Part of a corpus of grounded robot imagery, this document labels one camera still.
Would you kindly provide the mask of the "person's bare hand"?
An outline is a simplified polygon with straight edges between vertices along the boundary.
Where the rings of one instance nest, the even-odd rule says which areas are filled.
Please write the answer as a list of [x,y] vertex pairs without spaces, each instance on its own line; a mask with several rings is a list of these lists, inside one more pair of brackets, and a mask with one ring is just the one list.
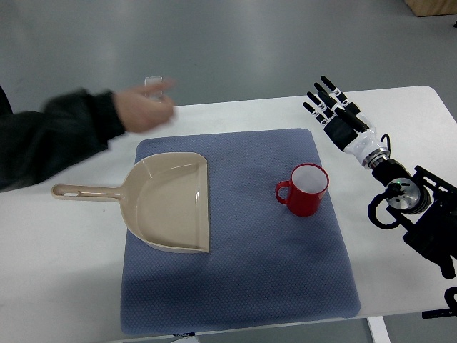
[[172,81],[165,80],[116,92],[114,108],[125,131],[141,134],[169,123],[175,106],[165,92],[173,86]]

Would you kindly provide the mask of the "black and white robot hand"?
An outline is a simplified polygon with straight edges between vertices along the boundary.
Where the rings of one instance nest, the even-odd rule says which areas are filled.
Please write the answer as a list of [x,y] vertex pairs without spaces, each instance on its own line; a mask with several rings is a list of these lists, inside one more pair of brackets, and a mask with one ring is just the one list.
[[375,126],[330,79],[321,77],[307,93],[303,107],[322,126],[333,144],[354,156],[366,169],[375,169],[390,158],[389,138],[378,138]]

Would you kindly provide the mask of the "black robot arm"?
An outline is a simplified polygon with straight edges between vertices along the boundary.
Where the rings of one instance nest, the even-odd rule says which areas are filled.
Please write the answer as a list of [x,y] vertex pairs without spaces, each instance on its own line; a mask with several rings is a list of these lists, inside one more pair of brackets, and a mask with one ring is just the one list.
[[382,230],[402,226],[403,241],[436,264],[445,279],[456,278],[456,187],[422,166],[410,174],[390,157],[390,136],[381,141],[387,152],[368,165],[385,186],[368,205],[368,218]]

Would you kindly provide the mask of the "dark jacket sleeve forearm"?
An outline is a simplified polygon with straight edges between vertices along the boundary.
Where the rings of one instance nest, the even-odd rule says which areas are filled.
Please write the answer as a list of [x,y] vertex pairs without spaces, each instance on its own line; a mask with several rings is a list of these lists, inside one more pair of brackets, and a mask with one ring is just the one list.
[[125,132],[114,94],[84,89],[49,100],[41,111],[13,112],[1,94],[1,190],[29,187],[105,151]]

